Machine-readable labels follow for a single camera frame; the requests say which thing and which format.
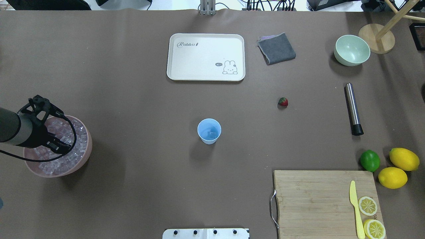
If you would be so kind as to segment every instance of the yellow knife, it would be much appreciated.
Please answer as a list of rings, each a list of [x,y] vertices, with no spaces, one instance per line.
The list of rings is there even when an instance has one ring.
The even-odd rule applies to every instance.
[[[350,202],[354,206],[354,212],[356,214],[357,237],[359,239],[365,239],[365,230],[363,229],[362,218],[360,217],[359,203],[357,202],[356,182],[354,181],[351,181],[350,184]]]

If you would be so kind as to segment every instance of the pink bowl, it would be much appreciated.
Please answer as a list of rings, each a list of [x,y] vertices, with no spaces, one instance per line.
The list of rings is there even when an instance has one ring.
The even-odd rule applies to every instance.
[[[81,122],[81,120],[73,117],[73,116],[69,116],[66,115],[66,117],[68,117],[68,119],[70,121],[72,120],[77,120],[79,121],[84,128],[87,131],[87,149],[85,151],[85,153],[83,154],[82,158],[80,159],[80,161],[74,166],[72,167],[70,170],[62,173],[62,174],[58,174],[58,175],[50,175],[50,174],[45,174],[38,166],[40,165],[39,162],[29,162],[29,161],[25,161],[25,164],[27,165],[27,167],[29,168],[29,170],[31,172],[33,172],[35,175],[38,175],[40,177],[44,177],[44,178],[55,178],[55,177],[60,177],[60,176],[64,176],[64,175],[68,175],[70,173],[73,173],[75,171],[77,171],[79,168],[81,168],[85,162],[87,162],[90,154],[91,154],[91,149],[92,149],[92,145],[93,142],[91,140],[91,135],[90,132],[88,132],[88,129],[86,128],[86,126],[84,125],[83,122]],[[46,124],[48,125],[50,122],[52,122],[53,120],[55,120],[57,118],[55,117],[50,117],[46,120]],[[28,159],[37,159],[37,155],[35,154],[34,150],[32,148],[24,148],[24,157],[28,158]]]

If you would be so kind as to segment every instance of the gray cloth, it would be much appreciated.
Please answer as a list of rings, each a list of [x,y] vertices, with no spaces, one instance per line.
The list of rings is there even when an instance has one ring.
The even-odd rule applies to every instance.
[[[275,64],[296,57],[295,51],[288,41],[285,33],[277,36],[261,37],[257,42],[261,52],[266,57],[268,64]]]

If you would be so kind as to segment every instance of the cartoon rabbit drawing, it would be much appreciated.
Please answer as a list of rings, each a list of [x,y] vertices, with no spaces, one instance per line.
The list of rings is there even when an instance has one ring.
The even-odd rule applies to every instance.
[[[237,74],[238,73],[238,69],[236,68],[236,64],[235,61],[225,61],[224,62],[224,69],[223,69],[223,74]]]

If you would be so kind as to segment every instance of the strawberry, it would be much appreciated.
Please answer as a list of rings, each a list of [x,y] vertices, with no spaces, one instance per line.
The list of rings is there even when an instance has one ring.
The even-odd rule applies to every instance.
[[[278,105],[287,107],[288,106],[288,99],[285,98],[285,97],[280,98]]]

